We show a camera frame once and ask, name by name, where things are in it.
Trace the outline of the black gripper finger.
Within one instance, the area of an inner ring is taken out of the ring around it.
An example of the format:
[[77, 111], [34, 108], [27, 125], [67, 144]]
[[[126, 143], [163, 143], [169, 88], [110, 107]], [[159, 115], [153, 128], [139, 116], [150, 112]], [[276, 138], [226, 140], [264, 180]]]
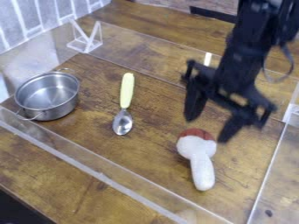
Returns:
[[252, 118], [245, 115], [233, 115], [219, 133], [218, 142], [226, 144], [240, 130], [252, 124]]
[[201, 115], [207, 103], [209, 97], [194, 82], [187, 84], [187, 94], [185, 99], [185, 119], [194, 121]]

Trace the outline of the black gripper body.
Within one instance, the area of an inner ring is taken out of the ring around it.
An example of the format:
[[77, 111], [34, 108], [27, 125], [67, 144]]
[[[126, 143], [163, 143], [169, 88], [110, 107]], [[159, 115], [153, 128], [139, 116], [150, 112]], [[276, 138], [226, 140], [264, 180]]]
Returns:
[[277, 111], [277, 105], [262, 95], [254, 84], [250, 84], [245, 90], [228, 90], [217, 82], [215, 76], [215, 68], [190, 59], [186, 73], [182, 75], [182, 81], [186, 83], [186, 94], [187, 84], [194, 82], [206, 93], [209, 100], [228, 109], [232, 115], [249, 116], [252, 124], [248, 126], [257, 126], [261, 129], [266, 125], [272, 113]]

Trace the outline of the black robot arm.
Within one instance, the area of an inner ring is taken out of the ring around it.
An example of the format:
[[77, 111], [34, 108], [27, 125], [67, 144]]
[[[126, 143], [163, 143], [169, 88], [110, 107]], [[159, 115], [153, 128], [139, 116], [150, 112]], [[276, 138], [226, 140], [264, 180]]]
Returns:
[[256, 86], [266, 71], [268, 55], [280, 46], [293, 55], [288, 43], [299, 32], [299, 0], [240, 0], [236, 27], [228, 37], [228, 48], [219, 66], [213, 68], [190, 59], [182, 75], [186, 83], [185, 119], [202, 114], [209, 100], [232, 111], [218, 141], [226, 143], [246, 126], [262, 128], [277, 105]]

